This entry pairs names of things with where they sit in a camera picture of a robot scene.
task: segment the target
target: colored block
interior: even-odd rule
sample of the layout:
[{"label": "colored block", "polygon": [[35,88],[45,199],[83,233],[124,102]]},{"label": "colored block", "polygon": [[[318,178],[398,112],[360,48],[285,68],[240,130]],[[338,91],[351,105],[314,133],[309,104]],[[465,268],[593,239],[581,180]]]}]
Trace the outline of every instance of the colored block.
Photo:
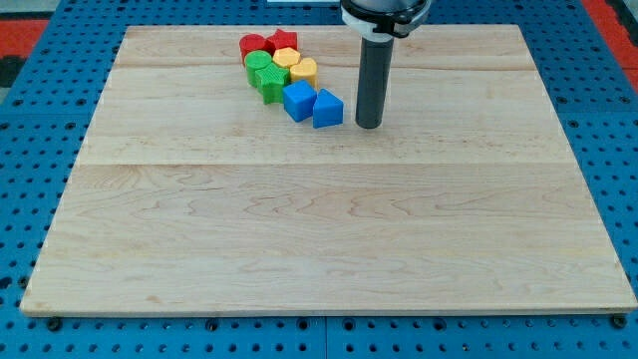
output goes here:
[{"label": "colored block", "polygon": [[293,48],[295,50],[299,50],[297,48],[297,33],[296,32],[288,32],[283,31],[281,29],[277,29],[272,36],[269,36],[268,46],[270,46],[273,51],[284,49],[284,48]]},{"label": "colored block", "polygon": [[266,68],[270,64],[272,64],[272,58],[270,54],[265,51],[257,50],[248,54],[245,61],[248,84],[252,87],[257,87],[256,72]]},{"label": "colored block", "polygon": [[270,63],[255,73],[257,89],[263,96],[264,105],[283,103],[283,88],[290,84],[290,71]]},{"label": "colored block", "polygon": [[248,34],[239,40],[239,51],[241,52],[241,63],[245,66],[246,55],[253,51],[262,50],[272,55],[268,42],[259,34]]},{"label": "colored block", "polygon": [[283,89],[283,108],[295,122],[312,116],[317,92],[306,80],[298,81]]},{"label": "colored block", "polygon": [[320,129],[343,124],[343,101],[321,89],[313,108],[312,127]]},{"label": "colored block", "polygon": [[299,64],[290,67],[290,82],[306,80],[317,88],[317,63],[313,58],[301,59]]},{"label": "colored block", "polygon": [[301,54],[293,48],[276,50],[272,56],[272,62],[283,69],[299,64],[299,60],[301,60]]}]

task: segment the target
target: wood grain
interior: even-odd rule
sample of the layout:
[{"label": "wood grain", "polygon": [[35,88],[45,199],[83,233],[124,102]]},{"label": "wood grain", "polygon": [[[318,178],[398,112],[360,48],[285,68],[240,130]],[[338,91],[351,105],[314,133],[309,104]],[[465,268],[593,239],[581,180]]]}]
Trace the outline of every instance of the wood grain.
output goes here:
[{"label": "wood grain", "polygon": [[515,26],[396,42],[356,127],[359,38],[298,27],[344,126],[263,106],[267,27],[132,27],[22,309],[33,316],[485,315],[637,306]]}]

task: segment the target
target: blue block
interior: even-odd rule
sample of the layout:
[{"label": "blue block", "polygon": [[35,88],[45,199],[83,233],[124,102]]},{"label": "blue block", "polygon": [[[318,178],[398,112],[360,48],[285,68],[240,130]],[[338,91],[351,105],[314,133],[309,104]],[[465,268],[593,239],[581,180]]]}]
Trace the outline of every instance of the blue block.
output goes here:
[{"label": "blue block", "polygon": [[312,107],[317,99],[315,89],[306,80],[297,81],[283,88],[283,108],[295,122],[312,116]]},{"label": "blue block", "polygon": [[343,101],[321,89],[313,109],[312,127],[320,129],[343,124]]}]

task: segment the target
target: blue pegboard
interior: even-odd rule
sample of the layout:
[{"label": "blue pegboard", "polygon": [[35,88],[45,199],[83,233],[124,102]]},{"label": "blue pegboard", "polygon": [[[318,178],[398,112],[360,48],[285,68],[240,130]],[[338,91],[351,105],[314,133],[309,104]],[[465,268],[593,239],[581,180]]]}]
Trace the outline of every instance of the blue pegboard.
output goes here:
[{"label": "blue pegboard", "polygon": [[[23,286],[128,25],[340,19],[337,6],[268,7],[265,0],[63,0],[0,107],[0,357],[638,357],[636,313],[626,322],[535,316],[61,323],[20,313]],[[581,4],[441,0],[429,22],[520,26],[638,290],[638,99]]]}]

